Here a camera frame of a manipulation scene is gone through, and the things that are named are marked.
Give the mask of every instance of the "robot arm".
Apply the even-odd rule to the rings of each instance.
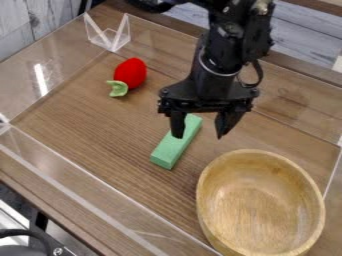
[[[218,112],[215,127],[220,138],[251,111],[259,95],[263,71],[258,59],[273,45],[270,21],[275,5],[273,0],[166,1],[162,5],[168,9],[184,2],[206,8],[210,30],[199,39],[188,77],[160,90],[158,111],[170,117],[176,138],[183,137],[187,113]],[[239,79],[239,71],[248,63],[259,77],[255,84]]]

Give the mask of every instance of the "bowl rim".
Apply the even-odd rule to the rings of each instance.
[[[307,240],[305,241],[305,243],[295,249],[293,249],[291,251],[289,252],[285,252],[285,253],[277,253],[277,254],[266,254],[266,253],[255,253],[247,249],[240,249],[240,248],[236,248],[232,244],[230,243],[223,243],[222,239],[216,238],[216,240],[220,242],[220,244],[227,247],[231,251],[235,251],[236,253],[239,253],[240,255],[252,255],[252,256],[297,256],[297,255],[303,255],[303,253],[306,251],[309,251],[309,249],[313,247],[313,245],[315,244],[321,234],[322,234],[322,231],[323,231],[323,228],[325,228],[325,221],[326,221],[326,208],[325,208],[325,201],[323,201],[323,196],[322,196],[322,193],[319,191],[319,188],[318,188],[318,185],[317,183],[314,182],[311,176],[309,175],[309,173],[305,171],[305,169],[297,164],[294,163],[290,159],[287,159],[286,157],[283,157],[282,155],[277,154],[277,153],[273,153],[273,152],[268,152],[268,151],[264,151],[264,150],[260,150],[260,149],[238,149],[238,150],[234,150],[234,151],[230,151],[227,153],[223,153],[219,157],[216,157],[211,162],[210,164],[206,166],[202,174],[200,174],[200,177],[199,177],[199,180],[198,180],[198,185],[196,185],[196,211],[198,211],[198,218],[199,217],[203,217],[203,204],[199,204],[199,197],[200,197],[200,192],[202,192],[202,188],[203,188],[203,184],[204,184],[204,181],[206,181],[206,178],[208,176],[208,173],[211,171],[211,168],[212,166],[220,161],[220,159],[228,157],[228,156],[232,156],[232,155],[238,155],[238,154],[244,154],[244,153],[258,153],[258,154],[266,154],[277,159],[279,159],[281,161],[285,161],[287,164],[290,164],[294,169],[297,169],[298,171],[298,174],[303,176],[303,178],[306,179],[306,181],[309,182],[309,187],[310,189],[313,190],[314,194],[315,194],[315,199],[318,201],[318,204],[319,204],[319,216],[318,216],[318,224],[317,224],[317,227],[315,227],[315,230],[311,234],[311,236],[307,238]],[[206,226],[206,229],[207,231],[212,234],[212,231],[211,231],[211,228],[210,226],[207,225],[207,221],[204,218],[202,218],[202,220],[199,220],[200,224],[203,224]]]

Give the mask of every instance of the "green foam block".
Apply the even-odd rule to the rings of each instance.
[[[170,131],[156,146],[150,161],[164,169],[171,170],[198,133],[200,125],[202,118],[191,114],[187,115],[183,139],[176,139]]]

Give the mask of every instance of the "wooden bowl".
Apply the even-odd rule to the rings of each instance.
[[[325,226],[325,204],[306,171],[285,157],[238,150],[204,169],[196,190],[206,237],[223,255],[305,255]]]

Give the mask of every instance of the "toy strawberry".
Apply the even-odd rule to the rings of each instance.
[[[147,76],[147,67],[138,58],[126,60],[115,69],[114,81],[107,81],[112,86],[111,97],[124,96],[128,90],[139,87]]]

